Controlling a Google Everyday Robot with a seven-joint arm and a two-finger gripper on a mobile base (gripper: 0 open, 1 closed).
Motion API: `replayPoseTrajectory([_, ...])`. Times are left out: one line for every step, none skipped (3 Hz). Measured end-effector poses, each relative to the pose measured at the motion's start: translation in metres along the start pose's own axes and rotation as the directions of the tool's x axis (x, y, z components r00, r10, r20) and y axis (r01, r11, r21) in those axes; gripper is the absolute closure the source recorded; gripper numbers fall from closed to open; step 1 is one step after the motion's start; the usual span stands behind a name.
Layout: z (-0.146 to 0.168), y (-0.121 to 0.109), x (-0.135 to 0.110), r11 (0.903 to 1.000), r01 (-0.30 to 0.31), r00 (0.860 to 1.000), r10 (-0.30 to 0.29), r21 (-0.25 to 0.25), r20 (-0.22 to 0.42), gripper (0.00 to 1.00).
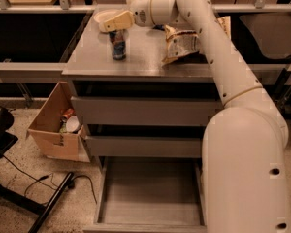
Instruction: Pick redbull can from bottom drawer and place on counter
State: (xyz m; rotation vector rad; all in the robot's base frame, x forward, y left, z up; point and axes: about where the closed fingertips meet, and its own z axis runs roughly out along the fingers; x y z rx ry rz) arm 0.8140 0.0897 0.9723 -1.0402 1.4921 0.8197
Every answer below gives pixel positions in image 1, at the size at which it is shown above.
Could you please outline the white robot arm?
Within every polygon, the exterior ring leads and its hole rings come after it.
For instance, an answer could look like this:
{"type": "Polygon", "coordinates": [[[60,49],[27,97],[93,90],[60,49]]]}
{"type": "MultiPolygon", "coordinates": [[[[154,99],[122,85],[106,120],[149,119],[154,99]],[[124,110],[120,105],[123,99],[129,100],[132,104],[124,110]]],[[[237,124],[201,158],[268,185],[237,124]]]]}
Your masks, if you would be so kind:
{"type": "Polygon", "coordinates": [[[105,31],[177,19],[198,34],[223,109],[202,144],[208,233],[291,233],[284,165],[286,121],[220,26],[210,0],[133,0],[101,22],[105,31]]]}

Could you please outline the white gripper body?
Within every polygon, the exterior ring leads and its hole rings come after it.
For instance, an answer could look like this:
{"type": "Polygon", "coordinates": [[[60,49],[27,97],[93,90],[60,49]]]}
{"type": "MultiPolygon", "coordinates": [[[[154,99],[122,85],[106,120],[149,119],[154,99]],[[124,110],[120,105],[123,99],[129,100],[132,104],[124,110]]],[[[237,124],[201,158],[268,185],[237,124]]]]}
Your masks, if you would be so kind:
{"type": "Polygon", "coordinates": [[[126,0],[126,3],[141,27],[168,24],[178,17],[176,0],[126,0]]]}

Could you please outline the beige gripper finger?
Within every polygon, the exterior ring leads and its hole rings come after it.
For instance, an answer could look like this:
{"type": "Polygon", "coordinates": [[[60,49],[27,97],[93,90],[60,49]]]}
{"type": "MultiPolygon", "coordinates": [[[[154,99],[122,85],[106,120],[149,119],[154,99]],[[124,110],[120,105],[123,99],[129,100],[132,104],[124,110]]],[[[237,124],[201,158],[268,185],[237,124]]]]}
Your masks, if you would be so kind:
{"type": "Polygon", "coordinates": [[[123,30],[132,27],[135,23],[132,13],[128,10],[118,10],[118,13],[104,23],[99,24],[99,30],[104,33],[123,30]]]}

